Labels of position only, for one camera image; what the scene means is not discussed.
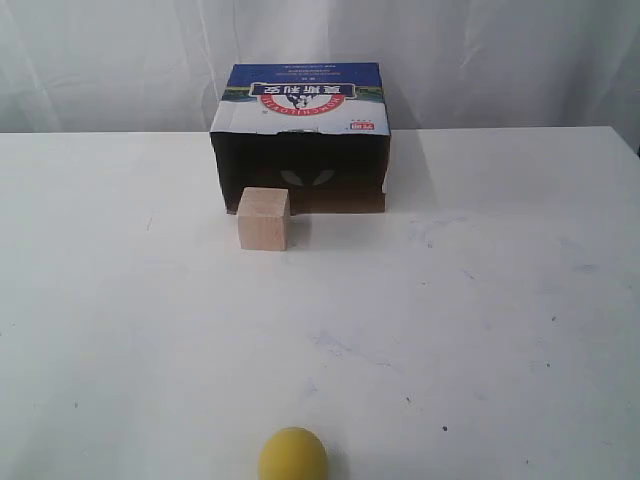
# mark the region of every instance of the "white table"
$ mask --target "white table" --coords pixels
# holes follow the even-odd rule
[[[388,213],[238,247],[204,133],[0,135],[0,478],[640,478],[640,160],[397,131]]]

